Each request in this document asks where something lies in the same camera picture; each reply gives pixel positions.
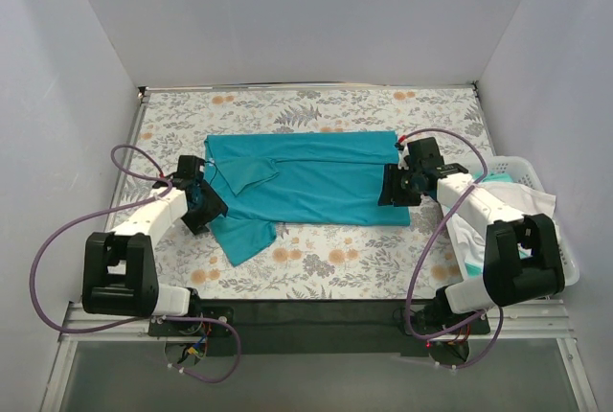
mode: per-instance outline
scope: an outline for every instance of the white towel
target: white towel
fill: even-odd
[[[511,182],[482,182],[479,184],[492,195],[504,201],[511,207],[526,214],[545,214],[551,217],[556,208],[554,195],[538,192],[522,184]],[[486,242],[468,222],[457,214],[447,223],[449,236],[455,239],[454,248],[458,261],[483,270],[486,253]]]

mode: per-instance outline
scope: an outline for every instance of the folded garment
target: folded garment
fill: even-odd
[[[551,217],[556,208],[556,197],[538,192],[523,184],[514,183],[508,174],[494,174],[486,177],[480,184],[492,195],[501,199],[512,208],[526,214],[545,214]],[[464,260],[468,276],[483,273],[486,242],[468,222],[458,215],[448,222],[449,235],[456,240],[456,255]],[[527,254],[520,249],[520,256]]]
[[[238,265],[276,238],[275,223],[409,225],[408,209],[377,206],[393,131],[209,136],[206,179],[228,205],[211,230]]]

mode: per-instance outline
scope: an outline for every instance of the white wall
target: white wall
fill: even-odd
[[[530,159],[579,257],[564,292],[601,410],[613,407],[613,0],[522,0],[481,78],[496,150]]]
[[[520,0],[90,0],[138,85],[481,77]]]
[[[28,294],[37,247],[60,224],[108,206],[136,90],[87,0],[0,0],[0,410],[38,410],[57,333]],[[84,240],[102,221],[60,238],[38,288],[61,322],[79,295]]]

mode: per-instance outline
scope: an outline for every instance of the plastic basket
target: plastic basket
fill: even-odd
[[[540,192],[545,192],[543,184],[540,183],[540,180],[534,171],[533,165],[531,165],[528,160],[518,156],[492,156],[487,158],[486,162],[488,163],[488,172],[490,174],[505,173],[513,179],[513,182],[526,185],[532,189],[539,190]],[[477,174],[482,171],[481,163],[479,163],[477,160],[464,161],[462,162],[462,165],[465,166],[472,174]],[[457,243],[454,239],[454,235],[451,235],[451,239],[453,249],[456,251]],[[577,261],[575,260],[574,255],[568,249],[566,243],[567,241],[560,229],[559,256],[562,259],[562,265],[564,268],[564,281],[567,286],[570,286],[579,280],[579,268],[577,267]],[[458,263],[460,270],[462,271],[462,276],[466,279],[468,274],[464,264],[464,259],[458,257]]]

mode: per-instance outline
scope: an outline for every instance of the leaf pattern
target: leaf pattern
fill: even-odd
[[[203,154],[207,134],[381,129],[404,134],[430,126],[464,134],[485,156],[491,155],[481,110],[470,88],[154,93],[137,145],[170,172],[179,155]],[[437,136],[437,140],[449,160],[470,153],[451,137]],[[131,157],[129,167],[153,173],[140,155]],[[121,187],[120,202],[143,199],[149,189],[147,182],[129,177]],[[111,221],[117,225],[130,214],[117,213]],[[411,208],[412,224],[404,228],[279,223],[275,243],[238,267],[230,265],[212,234],[194,237],[177,222],[156,247],[156,270],[160,283],[194,287],[211,299],[401,298],[441,217],[441,208],[424,200]],[[449,238],[443,234],[420,273],[416,295],[432,297],[438,287],[457,281],[455,265]]]

